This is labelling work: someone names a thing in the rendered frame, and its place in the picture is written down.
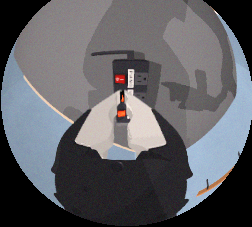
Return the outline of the black power strip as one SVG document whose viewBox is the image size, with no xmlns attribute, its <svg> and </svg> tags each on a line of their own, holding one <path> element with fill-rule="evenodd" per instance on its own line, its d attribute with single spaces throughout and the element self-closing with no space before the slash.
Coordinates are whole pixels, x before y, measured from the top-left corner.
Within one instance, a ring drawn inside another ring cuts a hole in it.
<svg viewBox="0 0 252 227">
<path fill-rule="evenodd" d="M 134 59 L 134 50 L 103 51 L 91 53 L 91 56 L 105 54 L 127 54 L 127 59 L 114 59 L 113 65 L 113 85 L 114 93 L 128 91 L 139 100 L 146 102 L 149 61 Z M 117 106 L 117 123 L 129 123 L 131 120 L 126 114 L 126 104 L 122 102 Z"/>
</svg>

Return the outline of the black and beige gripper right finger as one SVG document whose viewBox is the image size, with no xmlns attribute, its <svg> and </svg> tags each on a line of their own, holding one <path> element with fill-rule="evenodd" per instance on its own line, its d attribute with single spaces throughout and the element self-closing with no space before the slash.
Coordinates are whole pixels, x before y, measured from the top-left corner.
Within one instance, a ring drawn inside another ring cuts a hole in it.
<svg viewBox="0 0 252 227">
<path fill-rule="evenodd" d="M 126 102 L 127 101 L 127 102 Z M 149 151 L 150 159 L 162 159 L 177 165 L 186 179 L 193 176 L 185 144 L 175 128 L 155 109 L 123 91 L 128 123 L 128 146 L 136 152 Z"/>
</svg>

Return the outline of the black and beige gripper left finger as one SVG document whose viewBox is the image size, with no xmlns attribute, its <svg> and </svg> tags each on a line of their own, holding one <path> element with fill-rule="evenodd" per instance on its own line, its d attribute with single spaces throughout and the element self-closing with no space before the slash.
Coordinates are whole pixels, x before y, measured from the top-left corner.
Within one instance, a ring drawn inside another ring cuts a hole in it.
<svg viewBox="0 0 252 227">
<path fill-rule="evenodd" d="M 97 150 L 102 159 L 107 159 L 108 150 L 114 142 L 114 117 L 117 115 L 118 104 L 122 102 L 122 96 L 123 91 L 115 92 L 92 109 L 88 109 L 66 130 L 58 144 L 51 168 L 54 174 L 58 167 L 70 158 L 89 157 L 91 149 Z"/>
</svg>

